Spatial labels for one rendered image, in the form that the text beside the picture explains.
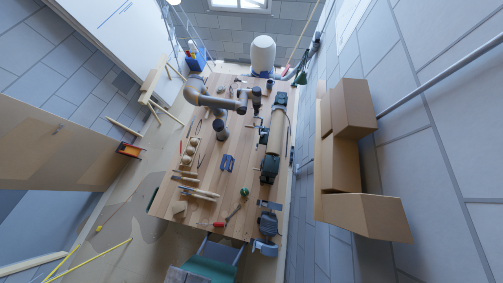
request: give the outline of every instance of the window frame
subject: window frame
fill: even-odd
[[[261,3],[254,3],[255,1],[253,1],[253,0],[246,1],[246,2],[257,5],[257,6],[263,5]],[[208,6],[210,8],[210,11],[270,15],[272,0],[265,0],[264,3],[265,3],[264,5],[266,6],[265,8],[253,8],[253,7],[242,8],[241,7],[241,0],[237,0],[237,7],[213,5],[211,0],[208,0]]]

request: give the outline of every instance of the blue box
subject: blue box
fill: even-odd
[[[206,65],[206,52],[204,52],[204,47],[199,48],[199,52],[196,53],[195,59],[185,56],[185,62],[189,65],[190,70],[202,72],[204,65]]]

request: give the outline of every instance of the blue mug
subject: blue mug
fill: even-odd
[[[275,81],[273,81],[273,80],[267,80],[267,85],[266,85],[266,88],[267,88],[268,90],[273,89],[273,84],[274,84],[274,83],[275,83]]]

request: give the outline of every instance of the green ball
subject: green ball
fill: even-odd
[[[247,188],[241,188],[241,191],[239,191],[239,193],[244,196],[244,197],[247,197],[249,194],[250,194],[250,191],[248,191]]]

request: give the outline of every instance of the wooden ball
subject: wooden ball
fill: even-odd
[[[190,139],[190,144],[193,146],[193,147],[196,147],[197,144],[199,143],[199,139],[196,138],[196,137],[193,137]]]
[[[185,149],[185,153],[188,155],[192,155],[194,152],[196,152],[196,149],[192,146],[188,146],[187,149]]]
[[[182,157],[182,162],[183,162],[184,164],[189,164],[191,161],[192,161],[192,157],[190,157],[190,156],[188,156],[188,155],[184,155],[184,156]]]

